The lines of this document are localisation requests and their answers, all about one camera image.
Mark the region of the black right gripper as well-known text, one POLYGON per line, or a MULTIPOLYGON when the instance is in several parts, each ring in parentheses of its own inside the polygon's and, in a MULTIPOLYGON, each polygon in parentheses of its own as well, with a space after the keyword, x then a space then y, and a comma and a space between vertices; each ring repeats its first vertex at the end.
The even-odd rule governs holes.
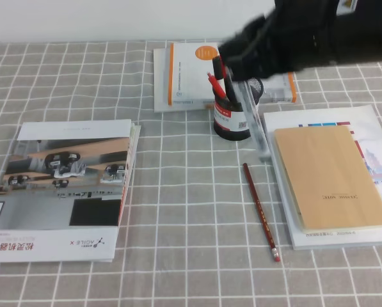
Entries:
POLYGON ((267 79, 334 62, 331 27, 337 1, 277 1, 219 46, 234 81, 267 79))

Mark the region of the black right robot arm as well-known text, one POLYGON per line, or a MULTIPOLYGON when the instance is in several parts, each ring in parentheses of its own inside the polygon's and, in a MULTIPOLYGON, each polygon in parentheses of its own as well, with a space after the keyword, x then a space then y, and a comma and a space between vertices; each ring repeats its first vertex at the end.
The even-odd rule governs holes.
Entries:
POLYGON ((382 1, 277 1, 219 53, 234 81, 382 61, 382 1))

